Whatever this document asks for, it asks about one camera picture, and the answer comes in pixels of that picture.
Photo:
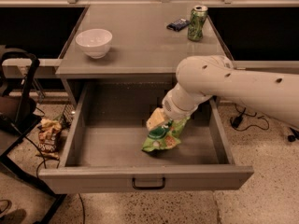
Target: open drawer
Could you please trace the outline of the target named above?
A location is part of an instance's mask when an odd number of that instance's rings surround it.
[[[141,151],[146,121],[169,83],[85,85],[58,169],[39,172],[57,194],[239,189],[253,174],[236,166],[214,100],[200,105],[177,147]]]

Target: floor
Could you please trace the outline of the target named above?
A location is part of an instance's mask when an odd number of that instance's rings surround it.
[[[67,97],[46,98],[38,107],[46,117],[54,119],[64,112],[66,102]],[[235,131],[230,125],[230,118],[238,114],[235,106],[221,103],[219,111],[235,163],[254,168],[254,175],[241,189],[71,194],[66,196],[50,223],[83,223],[84,218],[88,224],[298,223],[299,141],[288,142],[287,127],[269,118],[266,118],[270,127],[267,131],[257,127]],[[251,124],[266,127],[266,122],[257,117],[245,116],[240,129]],[[37,129],[29,137],[37,142]],[[27,141],[9,155],[32,175],[42,162]],[[49,161],[47,165],[55,166],[57,161]],[[53,202],[49,195],[3,173],[0,173],[0,187],[0,199],[12,201],[8,214],[0,220],[3,224],[41,220]]]

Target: small item on table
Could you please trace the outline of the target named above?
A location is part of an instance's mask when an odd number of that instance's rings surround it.
[[[180,30],[184,29],[190,24],[188,20],[185,19],[178,19],[174,22],[171,22],[167,25],[167,29],[173,30],[175,32],[179,32]]]

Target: crumpled bag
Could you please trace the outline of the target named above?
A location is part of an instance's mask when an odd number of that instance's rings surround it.
[[[44,157],[59,160],[58,144],[62,125],[58,120],[42,119],[39,129],[37,147]]]
[[[149,132],[142,146],[142,151],[171,149],[181,143],[179,136],[182,133],[189,118],[170,120],[167,124]]]

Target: soda can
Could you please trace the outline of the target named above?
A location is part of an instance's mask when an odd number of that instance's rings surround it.
[[[190,24],[188,26],[188,39],[199,41],[203,38],[203,26],[207,17],[206,6],[195,6],[191,11]]]

